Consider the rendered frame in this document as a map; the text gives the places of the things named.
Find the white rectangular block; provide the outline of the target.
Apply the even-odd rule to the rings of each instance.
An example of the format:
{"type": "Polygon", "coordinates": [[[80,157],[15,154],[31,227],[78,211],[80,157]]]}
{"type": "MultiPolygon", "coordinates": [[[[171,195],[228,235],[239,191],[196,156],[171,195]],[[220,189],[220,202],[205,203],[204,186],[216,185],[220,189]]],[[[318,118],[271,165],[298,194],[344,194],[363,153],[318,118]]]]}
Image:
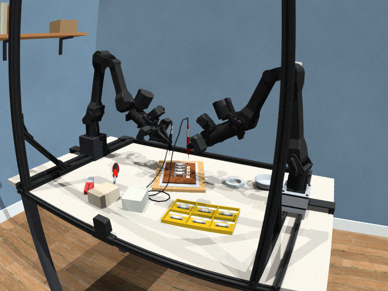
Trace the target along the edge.
{"type": "Polygon", "coordinates": [[[123,210],[142,213],[149,200],[149,190],[148,188],[129,186],[121,200],[123,210]]]}

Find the yellow tray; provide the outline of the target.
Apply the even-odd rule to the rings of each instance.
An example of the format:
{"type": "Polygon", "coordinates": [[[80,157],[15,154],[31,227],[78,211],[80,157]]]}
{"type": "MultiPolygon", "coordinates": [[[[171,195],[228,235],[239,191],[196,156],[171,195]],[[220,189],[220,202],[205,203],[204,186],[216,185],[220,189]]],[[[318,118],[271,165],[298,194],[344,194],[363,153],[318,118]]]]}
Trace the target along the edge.
{"type": "Polygon", "coordinates": [[[162,223],[179,227],[232,235],[239,213],[240,208],[176,199],[171,207],[167,210],[167,212],[163,215],[161,221],[162,223]],[[178,208],[178,204],[190,206],[190,209],[178,208]],[[212,211],[211,213],[200,212],[199,208],[210,209],[212,211]],[[231,212],[233,213],[233,216],[221,215],[221,211],[231,212]],[[183,220],[170,218],[170,215],[181,216],[183,217],[183,220]],[[192,222],[193,219],[205,220],[206,224],[192,222]],[[216,222],[229,224],[229,227],[216,226],[216,222]]]}

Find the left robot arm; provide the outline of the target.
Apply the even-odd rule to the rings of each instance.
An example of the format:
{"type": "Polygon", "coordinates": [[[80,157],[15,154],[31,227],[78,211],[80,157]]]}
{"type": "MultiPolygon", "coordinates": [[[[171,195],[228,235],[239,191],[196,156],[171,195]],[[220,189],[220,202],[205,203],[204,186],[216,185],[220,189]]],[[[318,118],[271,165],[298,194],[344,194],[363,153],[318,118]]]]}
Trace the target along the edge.
{"type": "MultiPolygon", "coordinates": [[[[91,101],[82,122],[86,125],[86,134],[84,136],[94,138],[101,135],[98,122],[101,121],[105,109],[105,105],[101,102],[101,97],[104,73],[107,67],[110,68],[115,87],[117,111],[121,113],[129,111],[128,115],[125,115],[126,121],[133,120],[136,123],[138,118],[145,113],[143,110],[150,105],[154,94],[141,88],[133,99],[125,84],[121,61],[110,54],[109,51],[96,51],[92,57],[92,65],[94,67],[94,78],[91,101]]],[[[151,124],[153,120],[159,120],[159,117],[164,113],[165,108],[159,105],[149,112],[148,115],[144,114],[143,116],[151,124]]]]}

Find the red-handled pliers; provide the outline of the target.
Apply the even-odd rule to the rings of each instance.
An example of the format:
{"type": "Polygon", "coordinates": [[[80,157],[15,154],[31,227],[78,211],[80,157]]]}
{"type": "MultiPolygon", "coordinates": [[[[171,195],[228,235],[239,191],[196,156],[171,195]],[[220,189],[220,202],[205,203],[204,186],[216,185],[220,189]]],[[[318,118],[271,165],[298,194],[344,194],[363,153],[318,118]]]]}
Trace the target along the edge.
{"type": "Polygon", "coordinates": [[[87,191],[92,188],[94,188],[94,177],[89,177],[85,184],[84,195],[87,195],[87,191]]]}

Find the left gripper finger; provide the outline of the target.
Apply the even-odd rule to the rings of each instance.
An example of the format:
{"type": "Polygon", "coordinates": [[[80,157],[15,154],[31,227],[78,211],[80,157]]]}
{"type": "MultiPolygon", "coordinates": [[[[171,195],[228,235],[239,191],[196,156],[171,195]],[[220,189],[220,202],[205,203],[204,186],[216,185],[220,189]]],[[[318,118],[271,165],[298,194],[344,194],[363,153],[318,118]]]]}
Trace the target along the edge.
{"type": "Polygon", "coordinates": [[[154,129],[152,135],[149,138],[149,141],[160,142],[160,143],[167,144],[167,145],[169,142],[169,140],[161,133],[159,127],[154,129]]]}
{"type": "Polygon", "coordinates": [[[169,135],[166,132],[166,124],[162,125],[160,130],[161,130],[161,133],[169,140],[169,135]]]}

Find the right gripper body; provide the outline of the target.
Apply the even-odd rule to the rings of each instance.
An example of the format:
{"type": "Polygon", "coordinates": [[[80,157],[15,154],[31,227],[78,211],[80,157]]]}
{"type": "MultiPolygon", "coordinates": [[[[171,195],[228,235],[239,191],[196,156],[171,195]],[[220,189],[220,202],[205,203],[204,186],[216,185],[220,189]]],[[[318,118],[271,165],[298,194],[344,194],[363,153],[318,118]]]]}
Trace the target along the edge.
{"type": "Polygon", "coordinates": [[[196,134],[190,137],[190,142],[197,155],[206,151],[208,146],[211,147],[216,143],[223,142],[225,140],[226,139],[222,136],[220,131],[220,124],[215,126],[213,130],[206,134],[196,134]]]}

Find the beige block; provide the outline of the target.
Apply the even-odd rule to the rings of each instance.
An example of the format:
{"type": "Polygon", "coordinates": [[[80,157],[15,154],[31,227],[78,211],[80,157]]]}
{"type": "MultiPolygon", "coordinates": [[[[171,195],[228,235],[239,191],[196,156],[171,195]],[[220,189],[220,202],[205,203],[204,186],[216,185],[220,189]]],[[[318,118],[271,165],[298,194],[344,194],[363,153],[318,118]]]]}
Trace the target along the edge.
{"type": "Polygon", "coordinates": [[[101,209],[120,199],[119,187],[107,182],[88,190],[87,194],[88,202],[101,209]]]}

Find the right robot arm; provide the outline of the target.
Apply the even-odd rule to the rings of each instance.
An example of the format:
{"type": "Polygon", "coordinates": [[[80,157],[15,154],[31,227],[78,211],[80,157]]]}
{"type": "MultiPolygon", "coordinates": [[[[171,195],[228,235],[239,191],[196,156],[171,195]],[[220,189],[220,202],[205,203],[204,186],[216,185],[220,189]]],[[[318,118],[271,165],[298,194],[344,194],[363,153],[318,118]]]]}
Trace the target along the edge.
{"type": "MultiPolygon", "coordinates": [[[[257,126],[260,110],[272,90],[276,81],[281,79],[281,67],[265,70],[248,104],[235,112],[230,97],[215,101],[213,107],[218,119],[227,120],[220,124],[220,131],[225,139],[237,135],[238,139],[244,138],[244,131],[257,126]],[[276,80],[277,79],[277,80],[276,80]]],[[[309,171],[313,166],[308,157],[307,144],[303,134],[303,100],[302,89],[304,85],[305,70],[295,63],[294,100],[291,121],[291,134],[288,148],[287,164],[289,175],[287,191],[305,194],[309,171]]],[[[204,129],[206,134],[217,126],[206,114],[197,118],[196,122],[204,129]]]]}

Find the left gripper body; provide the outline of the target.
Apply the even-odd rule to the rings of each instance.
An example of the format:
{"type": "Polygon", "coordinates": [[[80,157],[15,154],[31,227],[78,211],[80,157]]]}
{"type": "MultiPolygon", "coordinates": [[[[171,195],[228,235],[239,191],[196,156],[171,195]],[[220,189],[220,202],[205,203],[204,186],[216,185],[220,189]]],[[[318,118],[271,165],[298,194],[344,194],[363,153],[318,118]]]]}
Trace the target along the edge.
{"type": "Polygon", "coordinates": [[[143,113],[137,120],[136,124],[138,125],[137,128],[140,128],[136,139],[139,143],[142,143],[145,141],[144,136],[149,135],[149,137],[152,135],[155,128],[159,127],[161,129],[162,125],[166,124],[166,130],[168,129],[170,123],[172,120],[169,118],[162,119],[160,123],[158,124],[158,120],[153,120],[151,124],[149,124],[145,118],[144,114],[148,115],[147,113],[143,113]],[[168,123],[167,123],[168,122],[168,123]],[[149,130],[149,131],[148,131],[149,130]]]}

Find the red and black screwdriver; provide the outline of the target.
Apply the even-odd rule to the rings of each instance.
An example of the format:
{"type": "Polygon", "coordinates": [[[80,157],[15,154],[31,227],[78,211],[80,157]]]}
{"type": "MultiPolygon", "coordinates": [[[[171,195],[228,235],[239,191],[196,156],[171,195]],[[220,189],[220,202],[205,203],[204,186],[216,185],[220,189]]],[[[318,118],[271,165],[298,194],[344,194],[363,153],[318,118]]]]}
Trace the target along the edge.
{"type": "Polygon", "coordinates": [[[117,163],[114,163],[112,167],[112,171],[113,171],[113,177],[114,177],[114,183],[115,183],[115,179],[118,176],[117,174],[119,172],[119,165],[117,163]]]}

